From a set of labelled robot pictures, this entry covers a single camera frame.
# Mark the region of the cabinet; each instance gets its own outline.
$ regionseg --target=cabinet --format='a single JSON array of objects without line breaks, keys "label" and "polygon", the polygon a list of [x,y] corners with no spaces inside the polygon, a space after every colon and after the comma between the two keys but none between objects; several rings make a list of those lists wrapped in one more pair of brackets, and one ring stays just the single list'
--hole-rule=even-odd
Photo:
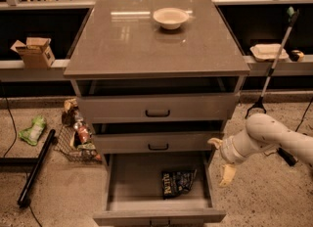
[{"label": "cabinet", "polygon": [[[187,11],[164,30],[153,12]],[[248,67],[210,0],[98,1],[65,77],[104,156],[106,225],[219,222],[208,167]],[[163,170],[196,169],[190,193],[164,200]]]}]

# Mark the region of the speckled floor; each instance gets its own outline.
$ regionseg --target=speckled floor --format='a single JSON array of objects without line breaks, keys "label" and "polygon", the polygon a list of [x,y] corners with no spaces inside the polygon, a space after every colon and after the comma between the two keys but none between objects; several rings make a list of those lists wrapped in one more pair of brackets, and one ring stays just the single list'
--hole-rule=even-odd
[{"label": "speckled floor", "polygon": [[[265,96],[267,113],[292,130],[300,124],[312,94]],[[254,93],[244,93],[231,120],[225,137],[239,132],[245,125],[246,110],[256,100]],[[61,114],[66,98],[10,99],[9,104],[17,130],[28,128],[31,119],[42,114],[47,129],[36,147],[19,138],[7,158],[36,157],[50,129],[60,134]],[[0,155],[13,143],[15,132],[6,102],[0,99]],[[313,105],[298,132],[313,136]],[[257,154],[243,163],[228,188],[219,188],[222,160],[215,154],[210,166],[212,196],[215,208],[227,211],[219,224],[205,226],[312,226],[313,175],[299,161],[288,166],[277,154]],[[0,226],[39,226],[30,208],[19,208],[17,200],[26,180],[26,173],[0,173]],[[103,209],[106,172],[100,164],[68,161],[56,146],[51,146],[37,181],[31,191],[31,208],[44,227],[97,226],[92,216]]]}]

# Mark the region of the brown box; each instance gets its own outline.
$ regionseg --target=brown box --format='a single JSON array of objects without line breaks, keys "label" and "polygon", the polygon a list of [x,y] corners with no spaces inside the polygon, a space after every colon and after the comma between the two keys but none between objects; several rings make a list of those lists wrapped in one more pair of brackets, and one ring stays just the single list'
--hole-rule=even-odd
[{"label": "brown box", "polygon": [[19,53],[26,68],[49,68],[55,61],[50,38],[27,37],[26,44],[17,40],[11,50]]}]

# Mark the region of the wire basket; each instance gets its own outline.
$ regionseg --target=wire basket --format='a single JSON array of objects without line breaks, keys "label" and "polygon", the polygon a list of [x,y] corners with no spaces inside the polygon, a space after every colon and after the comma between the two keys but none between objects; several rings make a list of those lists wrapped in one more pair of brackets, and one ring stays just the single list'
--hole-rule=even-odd
[{"label": "wire basket", "polygon": [[75,130],[73,129],[73,127],[63,125],[60,130],[60,134],[57,137],[58,143],[55,148],[55,151],[59,151],[60,153],[62,153],[69,161],[92,161],[101,163],[93,156],[76,157],[71,154],[74,151],[74,149],[70,146],[70,141],[74,137],[74,134]]}]

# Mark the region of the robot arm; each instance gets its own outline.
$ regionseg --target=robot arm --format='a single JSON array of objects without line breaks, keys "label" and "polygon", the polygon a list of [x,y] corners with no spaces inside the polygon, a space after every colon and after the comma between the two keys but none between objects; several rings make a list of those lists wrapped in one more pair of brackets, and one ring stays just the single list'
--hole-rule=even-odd
[{"label": "robot arm", "polygon": [[246,128],[237,135],[224,140],[211,138],[208,144],[214,144],[226,161],[221,187],[231,183],[236,165],[243,163],[252,154],[264,153],[270,149],[282,148],[313,167],[313,138],[288,129],[264,113],[249,117]]}]

